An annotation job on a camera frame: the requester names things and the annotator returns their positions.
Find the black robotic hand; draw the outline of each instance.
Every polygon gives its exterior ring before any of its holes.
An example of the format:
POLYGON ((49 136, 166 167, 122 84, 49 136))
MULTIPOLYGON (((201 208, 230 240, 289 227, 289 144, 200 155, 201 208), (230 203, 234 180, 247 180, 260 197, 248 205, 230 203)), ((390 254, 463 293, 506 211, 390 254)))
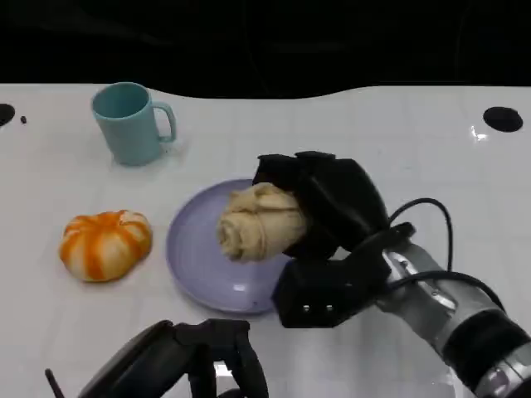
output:
POLYGON ((350 251, 389 227, 387 211, 367 173, 352 159, 320 152, 262 155, 253 184, 270 182, 293 192, 310 221, 307 235, 285 253, 325 260, 338 247, 350 251))
POLYGON ((273 294, 286 328, 331 328, 373 303, 391 270, 379 255, 408 239, 411 224, 391 228, 367 173, 352 159, 319 152, 260 156, 253 183, 292 192, 309 231, 286 252, 289 262, 273 294), (339 247, 345 260, 328 260, 339 247))
MULTIPOLYGON (((240 388, 218 398, 268 398, 266 378, 248 332, 246 321, 155 323, 116 352, 79 397, 159 398, 188 374, 193 398, 216 398, 213 362, 224 361, 240 388)), ((62 398, 50 370, 46 377, 56 398, 62 398)))

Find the black background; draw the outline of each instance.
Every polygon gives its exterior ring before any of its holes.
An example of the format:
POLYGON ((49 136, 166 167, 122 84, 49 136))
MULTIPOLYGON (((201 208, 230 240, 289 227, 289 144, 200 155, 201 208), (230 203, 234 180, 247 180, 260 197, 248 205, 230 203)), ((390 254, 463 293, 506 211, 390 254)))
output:
POLYGON ((0 81, 132 80, 228 98, 529 85, 530 3, 0 0, 0 81))

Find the orange and white pumpkin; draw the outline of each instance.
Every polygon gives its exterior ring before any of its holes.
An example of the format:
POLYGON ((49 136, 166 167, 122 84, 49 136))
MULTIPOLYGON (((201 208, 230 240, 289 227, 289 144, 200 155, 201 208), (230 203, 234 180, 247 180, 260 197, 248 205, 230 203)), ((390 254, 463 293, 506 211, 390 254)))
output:
POLYGON ((104 282, 126 274, 151 250, 146 217, 132 211, 77 216, 66 226, 59 256, 78 279, 104 282))

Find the mug handle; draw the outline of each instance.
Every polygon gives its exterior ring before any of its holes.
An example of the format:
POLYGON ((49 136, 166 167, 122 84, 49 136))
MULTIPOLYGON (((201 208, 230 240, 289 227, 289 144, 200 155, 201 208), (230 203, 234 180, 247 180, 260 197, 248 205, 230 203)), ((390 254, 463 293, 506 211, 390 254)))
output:
POLYGON ((172 143, 177 137, 177 122, 175 120, 172 107, 164 102, 153 102, 153 107, 163 110, 166 116, 168 116, 169 120, 169 129, 171 135, 169 137, 158 136, 158 141, 161 143, 172 143))

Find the beige bread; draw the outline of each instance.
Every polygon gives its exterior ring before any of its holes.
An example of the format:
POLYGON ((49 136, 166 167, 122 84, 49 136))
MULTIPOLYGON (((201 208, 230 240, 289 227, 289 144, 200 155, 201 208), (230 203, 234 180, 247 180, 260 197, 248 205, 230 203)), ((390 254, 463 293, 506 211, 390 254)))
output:
POLYGON ((260 261, 282 253, 305 233, 306 219, 288 192, 268 182, 233 192, 217 224, 223 254, 260 261))
POLYGON ((151 250, 148 220, 132 211, 77 216, 65 228, 59 256, 78 279, 104 282, 126 274, 151 250))

